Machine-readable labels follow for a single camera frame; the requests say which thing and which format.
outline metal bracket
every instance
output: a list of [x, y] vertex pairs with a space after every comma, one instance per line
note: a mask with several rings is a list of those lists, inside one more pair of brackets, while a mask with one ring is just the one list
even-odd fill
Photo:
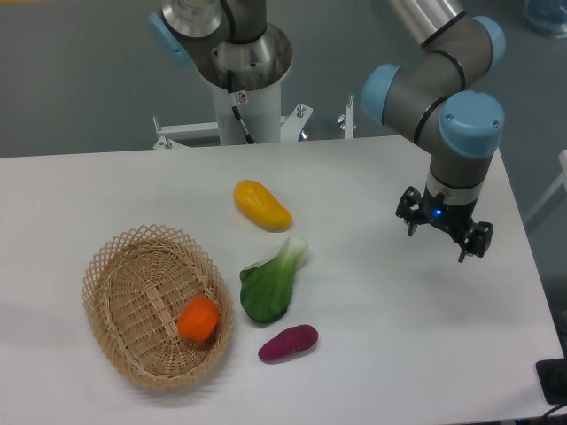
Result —
[[534, 219], [540, 216], [541, 210], [549, 210], [549, 204], [552, 199], [558, 201], [558, 197], [562, 198], [567, 192], [567, 150], [562, 151], [559, 154], [559, 163], [563, 171], [557, 176], [557, 178], [549, 185], [541, 197], [536, 201], [536, 203], [528, 210], [524, 216], [524, 226], [526, 228], [534, 224]]
[[341, 113], [337, 118], [337, 125], [341, 131], [344, 131], [345, 139], [353, 139], [356, 131], [356, 121], [354, 120], [354, 95], [348, 97], [348, 104], [345, 113]]
[[[299, 139], [305, 138], [303, 127], [311, 117], [313, 108], [304, 104], [298, 104], [289, 117], [282, 117], [280, 141], [281, 143], [296, 143]], [[158, 117], [153, 117], [158, 141], [153, 145], [153, 149], [173, 149], [190, 147], [191, 141], [204, 137], [218, 137], [219, 126], [216, 122], [205, 122], [200, 124], [186, 124], [182, 126], [162, 127], [158, 122]], [[174, 142], [174, 140], [187, 141], [187, 145]]]

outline white table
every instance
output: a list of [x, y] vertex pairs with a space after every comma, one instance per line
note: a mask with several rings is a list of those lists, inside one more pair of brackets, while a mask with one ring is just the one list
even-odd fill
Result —
[[[0, 160], [0, 422], [8, 424], [428, 425], [535, 416], [535, 373], [562, 356], [500, 154], [474, 218], [494, 224], [483, 259], [457, 262], [438, 230], [394, 211], [423, 189], [429, 157], [399, 137]], [[241, 215], [236, 182], [263, 182], [294, 214], [285, 234]], [[141, 224], [180, 228], [208, 251], [234, 300], [225, 360], [199, 385], [151, 393], [126, 381], [90, 334], [89, 261]], [[288, 313], [258, 328], [238, 272], [304, 236], [311, 258]], [[309, 323], [314, 352], [256, 355]]]

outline purple sweet potato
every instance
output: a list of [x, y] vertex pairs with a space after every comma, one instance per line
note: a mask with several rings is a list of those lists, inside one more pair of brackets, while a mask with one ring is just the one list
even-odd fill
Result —
[[265, 343], [258, 351], [258, 357], [262, 361], [273, 362], [309, 350], [318, 339], [319, 333], [313, 326], [288, 328]]

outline orange fruit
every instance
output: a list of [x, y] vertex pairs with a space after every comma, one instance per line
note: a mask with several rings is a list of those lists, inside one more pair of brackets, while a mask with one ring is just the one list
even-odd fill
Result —
[[219, 309], [214, 301], [207, 297], [195, 297], [181, 312], [177, 330], [184, 338], [203, 342], [213, 333], [218, 321]]

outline yellow fruit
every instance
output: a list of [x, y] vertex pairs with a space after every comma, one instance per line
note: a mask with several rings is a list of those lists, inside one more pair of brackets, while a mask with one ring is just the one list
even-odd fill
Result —
[[242, 214], [270, 232], [282, 232], [293, 222], [291, 213], [261, 183], [242, 180], [233, 196]]

